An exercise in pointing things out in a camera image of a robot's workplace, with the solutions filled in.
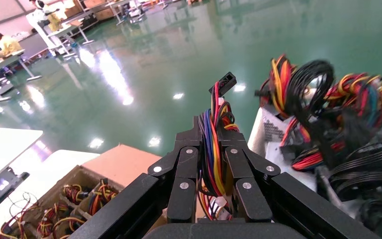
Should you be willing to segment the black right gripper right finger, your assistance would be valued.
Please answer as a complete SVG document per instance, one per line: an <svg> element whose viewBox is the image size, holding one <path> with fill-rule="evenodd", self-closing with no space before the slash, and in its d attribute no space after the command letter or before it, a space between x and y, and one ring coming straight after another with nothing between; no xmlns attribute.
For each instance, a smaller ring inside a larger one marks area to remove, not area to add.
<svg viewBox="0 0 382 239"><path fill-rule="evenodd" d="M234 188L239 239L374 239L376 235L302 182L249 149L236 131L220 132L227 182Z"/></svg>

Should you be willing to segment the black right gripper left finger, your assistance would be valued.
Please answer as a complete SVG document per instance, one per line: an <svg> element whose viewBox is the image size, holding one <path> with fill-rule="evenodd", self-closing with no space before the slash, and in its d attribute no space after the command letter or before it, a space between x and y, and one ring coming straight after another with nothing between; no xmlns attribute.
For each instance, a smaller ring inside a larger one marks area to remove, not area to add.
<svg viewBox="0 0 382 239"><path fill-rule="evenodd" d="M202 135L193 128L177 133L174 149L149 166L117 196L70 235L72 239L150 239L164 209L168 223L193 223Z"/></svg>

